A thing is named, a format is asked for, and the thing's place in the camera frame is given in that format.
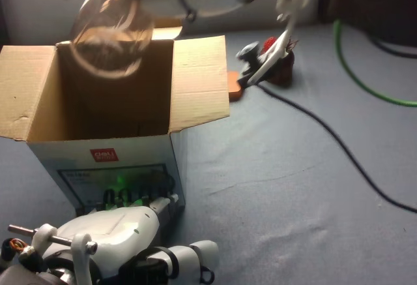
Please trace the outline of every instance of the table surface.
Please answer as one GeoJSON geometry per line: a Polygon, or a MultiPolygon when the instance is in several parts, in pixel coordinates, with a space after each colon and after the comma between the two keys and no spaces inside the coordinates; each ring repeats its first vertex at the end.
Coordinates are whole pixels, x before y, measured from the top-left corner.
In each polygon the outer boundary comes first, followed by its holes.
{"type": "MultiPolygon", "coordinates": [[[[227,35],[235,54],[277,31],[227,35]]],[[[378,185],[417,206],[415,109],[360,90],[340,67],[331,26],[301,27],[294,84],[275,89],[341,135],[378,185]]],[[[352,29],[353,70],[373,87],[417,100],[417,61],[392,57],[352,29]]],[[[216,284],[414,284],[417,216],[382,201],[316,122],[249,88],[231,116],[188,134],[187,207],[170,244],[211,239],[216,284]]],[[[24,143],[0,138],[0,238],[10,223],[60,226],[74,211],[24,143]]]]}

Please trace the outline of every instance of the metal rod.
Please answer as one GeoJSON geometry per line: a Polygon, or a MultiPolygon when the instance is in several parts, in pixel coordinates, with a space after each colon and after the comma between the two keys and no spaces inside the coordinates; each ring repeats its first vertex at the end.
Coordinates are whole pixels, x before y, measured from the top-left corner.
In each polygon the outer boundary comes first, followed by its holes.
{"type": "MultiPolygon", "coordinates": [[[[22,226],[9,225],[8,226],[8,231],[12,232],[12,233],[23,235],[23,236],[27,236],[27,237],[33,237],[34,234],[38,231],[38,229],[35,228],[34,230],[30,230],[29,228],[24,228],[22,226]]],[[[54,236],[54,235],[50,236],[48,241],[50,241],[52,243],[57,243],[57,244],[60,244],[60,245],[68,246],[68,247],[71,247],[71,244],[72,244],[71,239],[67,239],[67,238],[59,237],[59,236],[54,236]]],[[[97,243],[95,243],[94,241],[89,241],[87,243],[87,252],[89,254],[95,254],[96,251],[97,251],[97,246],[98,246],[97,243]]]]}

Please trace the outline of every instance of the round transparent object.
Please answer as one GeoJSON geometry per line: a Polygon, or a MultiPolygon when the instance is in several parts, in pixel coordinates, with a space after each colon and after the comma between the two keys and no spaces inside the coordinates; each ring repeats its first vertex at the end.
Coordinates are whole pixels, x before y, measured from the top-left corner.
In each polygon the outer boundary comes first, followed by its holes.
{"type": "Polygon", "coordinates": [[[103,78],[136,72],[154,22],[138,0],[85,0],[72,28],[70,48],[79,65],[103,78]]]}

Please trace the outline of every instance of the deli logo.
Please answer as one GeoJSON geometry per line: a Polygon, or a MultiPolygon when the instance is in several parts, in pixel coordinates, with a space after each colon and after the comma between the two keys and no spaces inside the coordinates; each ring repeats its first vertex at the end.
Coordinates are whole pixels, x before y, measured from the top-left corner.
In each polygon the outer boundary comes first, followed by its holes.
{"type": "Polygon", "coordinates": [[[114,148],[90,149],[90,152],[96,162],[119,161],[114,148]]]}

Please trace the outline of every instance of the red textured object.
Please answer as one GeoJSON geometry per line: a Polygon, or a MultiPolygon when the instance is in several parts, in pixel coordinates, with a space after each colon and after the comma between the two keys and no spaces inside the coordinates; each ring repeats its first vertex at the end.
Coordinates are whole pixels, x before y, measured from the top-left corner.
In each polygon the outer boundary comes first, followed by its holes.
{"type": "Polygon", "coordinates": [[[268,38],[263,44],[263,48],[262,48],[261,53],[265,53],[269,48],[271,48],[272,45],[277,41],[277,39],[278,38],[276,38],[276,37],[268,38]]]}

